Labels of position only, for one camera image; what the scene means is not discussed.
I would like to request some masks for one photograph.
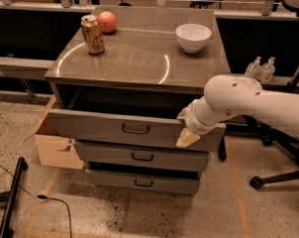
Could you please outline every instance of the apple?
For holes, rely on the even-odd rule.
[[[98,16],[101,32],[111,34],[117,30],[117,19],[112,12],[102,12]]]

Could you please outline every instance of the clear plastic bottle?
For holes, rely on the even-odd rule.
[[[260,57],[256,57],[256,60],[251,62],[246,70],[245,76],[251,78],[257,78],[260,71]]]
[[[274,73],[275,73],[275,65],[274,65],[275,57],[269,58],[268,62],[262,65],[260,68],[260,72],[258,74],[257,79],[260,82],[270,82]]]

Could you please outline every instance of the cabinet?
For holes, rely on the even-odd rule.
[[[94,13],[102,10],[117,16],[119,29],[104,36],[106,52],[99,56],[86,52],[80,31],[74,36],[46,74],[62,107],[48,119],[60,136],[74,139],[92,183],[195,194],[225,125],[180,149],[183,124],[176,117],[201,97],[207,79],[229,72],[212,12],[97,7]],[[139,21],[129,25],[126,15]],[[186,22],[213,29],[198,54],[177,44],[174,30]]]

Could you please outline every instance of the cardboard box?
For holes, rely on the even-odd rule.
[[[46,119],[50,109],[57,107],[53,96],[27,139],[35,136],[41,165],[81,170],[83,161],[79,159],[72,145],[73,140],[58,136],[53,124]]]

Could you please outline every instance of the white bowl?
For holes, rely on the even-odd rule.
[[[177,42],[188,53],[199,52],[212,35],[209,28],[198,24],[184,24],[176,29]]]

